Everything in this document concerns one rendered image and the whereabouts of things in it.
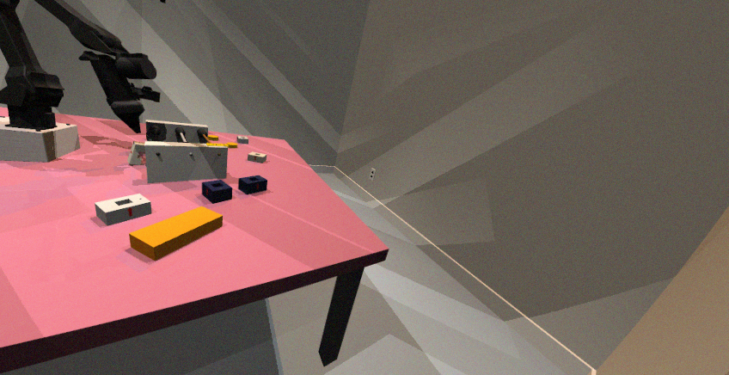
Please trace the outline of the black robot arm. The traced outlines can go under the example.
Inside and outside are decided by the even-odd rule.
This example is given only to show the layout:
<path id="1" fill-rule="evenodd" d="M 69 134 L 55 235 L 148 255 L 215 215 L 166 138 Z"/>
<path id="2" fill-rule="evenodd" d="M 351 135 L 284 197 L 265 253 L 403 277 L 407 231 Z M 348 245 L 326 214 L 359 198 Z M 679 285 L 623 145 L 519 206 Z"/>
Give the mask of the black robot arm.
<path id="1" fill-rule="evenodd" d="M 34 0 L 55 15 L 86 48 L 115 56 L 84 51 L 80 60 L 90 61 L 98 79 L 155 79 L 156 68 L 147 54 L 129 53 L 114 34 L 84 18 L 64 0 Z M 0 103 L 7 104 L 6 127 L 47 130 L 56 126 L 52 108 L 64 96 L 59 78 L 47 74 L 15 12 L 20 0 L 0 0 L 0 49 L 9 65 L 0 90 Z"/>

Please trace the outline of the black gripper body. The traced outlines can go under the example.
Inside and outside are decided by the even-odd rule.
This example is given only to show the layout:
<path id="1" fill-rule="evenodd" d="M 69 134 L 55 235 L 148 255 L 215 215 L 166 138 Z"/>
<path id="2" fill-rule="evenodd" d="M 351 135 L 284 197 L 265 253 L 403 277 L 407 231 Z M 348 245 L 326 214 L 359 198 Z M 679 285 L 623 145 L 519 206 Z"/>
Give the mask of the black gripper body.
<path id="1" fill-rule="evenodd" d="M 143 112 L 141 102 L 133 100 L 131 84 L 127 78 L 99 79 L 104 93 L 107 95 L 107 103 L 115 114 Z"/>

